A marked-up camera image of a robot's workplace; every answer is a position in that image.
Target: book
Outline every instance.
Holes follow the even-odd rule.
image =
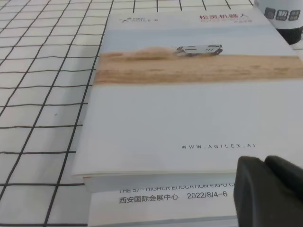
[[[72,170],[90,192],[303,166],[302,62],[258,9],[111,14],[100,53]]]
[[[234,183],[92,193],[89,227],[236,227]]]

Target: booklet cover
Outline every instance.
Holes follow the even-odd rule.
[[[109,17],[73,174],[303,166],[303,66],[258,9]]]

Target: agilex logo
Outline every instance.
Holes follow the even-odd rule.
[[[149,19],[144,17],[128,17],[127,19],[120,19],[122,23],[128,22],[158,22],[159,19]]]

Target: black grid line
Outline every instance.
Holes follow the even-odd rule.
[[[134,0],[133,13],[134,13],[135,6],[136,6],[136,0]]]
[[[56,186],[56,183],[0,183],[0,186]],[[59,186],[84,186],[84,183],[61,183]]]
[[[28,71],[28,72],[20,72],[20,71],[7,71],[7,72],[1,72],[1,73],[29,73],[29,72],[58,72],[59,70],[37,70],[37,71]],[[84,72],[89,70],[60,70],[60,72]]]
[[[4,29],[7,28],[7,26],[16,18],[16,16],[18,16],[18,14],[24,9],[25,6],[27,6],[27,4],[30,2],[31,0],[29,0],[20,10],[18,13],[16,13],[16,15],[5,25],[4,28],[2,28],[2,30],[0,31],[0,34],[4,31]]]
[[[43,44],[43,46],[67,46],[67,45],[69,45],[69,44]],[[41,45],[0,46],[0,48],[28,47],[28,46],[41,46]],[[98,46],[98,45],[97,44],[73,44],[72,46]]]
[[[226,2],[226,4],[227,4],[228,8],[231,9],[231,7],[230,7],[230,5],[228,4],[227,0],[225,0],[225,2]]]
[[[104,24],[95,24],[95,25],[82,25],[82,26],[97,26],[97,25],[103,25]],[[56,27],[78,27],[79,25],[57,25]],[[16,29],[16,28],[29,28],[29,27],[8,27],[8,28],[1,28],[1,29]],[[53,27],[51,26],[31,26],[31,28],[36,27],[36,28],[46,28],[46,27]]]
[[[85,35],[102,35],[102,34],[85,34]],[[49,35],[49,36],[75,36],[75,35]],[[48,35],[24,35],[23,37],[48,37]],[[20,36],[6,36],[6,37],[0,37],[0,39],[1,38],[20,38]]]
[[[180,10],[182,11],[181,0],[179,0]]]
[[[75,150],[72,151],[46,151],[46,152],[25,152],[25,153],[20,153],[20,152],[11,152],[11,151],[0,151],[0,154],[6,154],[6,155],[50,155],[50,154],[65,154],[65,153],[76,153]]]
[[[81,127],[82,124],[71,124],[71,125],[54,125],[54,126],[24,126],[24,125],[16,125],[16,126],[7,126],[0,127],[1,129],[16,129],[16,128],[24,128],[24,129],[49,129],[49,128],[70,128],[70,127]]]
[[[53,87],[61,87],[61,88],[69,88],[69,87],[84,87],[86,86],[86,84],[82,84],[82,85],[71,85],[71,86],[53,86]],[[22,88],[33,88],[33,87],[51,87],[51,86],[47,86],[47,85],[35,85],[35,86],[28,86],[28,87],[18,87],[19,89]],[[0,87],[0,89],[16,89],[16,87]]]
[[[64,58],[61,56],[45,56],[45,57],[37,57],[36,59],[43,59],[43,58]],[[94,58],[94,56],[86,56],[86,57],[67,57],[67,58]],[[34,58],[9,58],[7,60],[33,60]]]
[[[106,18],[106,16],[85,16],[85,18],[90,18],[90,17]],[[83,17],[63,17],[63,18],[83,18]],[[58,19],[58,17],[37,18],[37,20],[44,20],[44,19]],[[0,21],[7,21],[7,20],[10,21],[9,19],[1,19]],[[14,20],[33,20],[33,19],[25,18],[25,19],[14,19]]]
[[[0,223],[0,226],[5,226],[5,227],[86,227],[87,224],[83,223],[83,224],[79,224],[79,223],[50,223],[50,224],[37,224],[37,223],[33,223],[33,224],[11,224],[11,223]]]
[[[204,0],[202,0],[202,3],[203,3],[203,6],[204,6],[204,9],[206,10],[206,6],[205,6],[205,3],[204,3]]]
[[[68,105],[80,105],[81,103],[70,103],[70,104],[45,104],[44,106],[68,106]],[[18,106],[27,106],[27,105],[33,105],[33,106],[43,106],[42,104],[18,104],[18,105],[8,105],[7,107],[18,107]]]

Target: white tablecloth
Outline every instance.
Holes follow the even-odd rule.
[[[113,12],[251,8],[249,0],[0,0],[0,226],[86,226],[70,178]],[[303,55],[303,42],[294,45]]]

